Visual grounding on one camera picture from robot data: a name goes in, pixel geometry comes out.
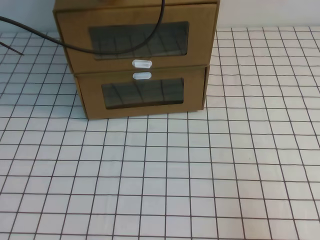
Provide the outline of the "lower cardboard shoebox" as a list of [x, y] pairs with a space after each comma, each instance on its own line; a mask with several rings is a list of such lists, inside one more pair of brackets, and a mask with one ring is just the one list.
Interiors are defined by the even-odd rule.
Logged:
[[[150, 72], [152, 77], [133, 79], [133, 73], [139, 72]], [[124, 118], [202, 110], [208, 68], [136, 69], [74, 78], [88, 119]]]

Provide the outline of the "cardboard shoebox drawer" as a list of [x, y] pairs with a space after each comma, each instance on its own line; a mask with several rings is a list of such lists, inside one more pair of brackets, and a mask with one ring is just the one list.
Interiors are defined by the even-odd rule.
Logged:
[[218, 0], [57, 0], [53, 15], [75, 74], [206, 66]]

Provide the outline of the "left thin black zip tie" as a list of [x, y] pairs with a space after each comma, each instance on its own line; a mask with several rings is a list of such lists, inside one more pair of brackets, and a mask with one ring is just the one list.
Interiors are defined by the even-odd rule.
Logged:
[[3, 43], [3, 42], [0, 42], [0, 45], [3, 46], [3, 47], [5, 47], [5, 48], [7, 48], [8, 50], [11, 50], [11, 51], [13, 51], [13, 52], [21, 55], [21, 56], [24, 56], [23, 53], [19, 52], [18, 50], [12, 48], [11, 46], [9, 46], [9, 45], [7, 45], [7, 44], [5, 44], [5, 43]]

